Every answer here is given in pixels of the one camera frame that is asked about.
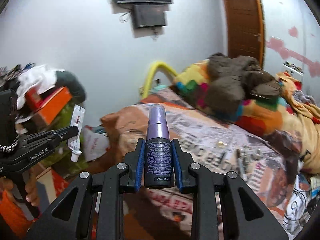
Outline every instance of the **brown door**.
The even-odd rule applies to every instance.
[[[224,0],[228,25],[228,56],[260,59],[260,21],[257,0]]]

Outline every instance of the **silver screw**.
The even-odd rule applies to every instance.
[[[80,173],[80,178],[81,179],[86,179],[87,177],[89,177],[89,172],[83,171],[83,172]]]
[[[235,171],[229,171],[228,172],[228,177],[235,179],[236,177],[238,177],[238,174]]]
[[[125,164],[125,163],[118,163],[118,165],[117,165],[117,168],[121,169],[121,170],[125,169],[126,167],[127,167],[127,164]]]
[[[191,168],[193,168],[194,170],[198,170],[200,168],[200,164],[199,163],[191,163]]]

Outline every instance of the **white tube on bed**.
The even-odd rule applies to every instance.
[[[74,125],[79,129],[78,134],[68,140],[68,147],[71,149],[71,152],[72,152],[71,160],[75,163],[78,161],[78,158],[82,153],[80,151],[80,133],[81,133],[81,128],[83,124],[84,112],[85,112],[84,108],[78,105],[75,105],[75,108],[73,109],[71,123],[70,123],[70,126]]]

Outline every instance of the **human hand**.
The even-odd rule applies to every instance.
[[[36,176],[33,172],[33,168],[29,170],[29,181],[26,183],[25,190],[28,193],[26,196],[26,200],[31,203],[34,207],[39,205],[40,199],[38,196],[38,190],[36,187]],[[13,182],[11,179],[0,179],[0,183],[2,183],[4,190],[7,192],[8,199],[17,204],[17,201],[14,199],[12,195]]]

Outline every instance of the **purple bottle cap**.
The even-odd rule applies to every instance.
[[[165,109],[162,105],[154,105],[149,109],[149,122],[147,140],[153,138],[165,138],[169,140],[169,129]]]

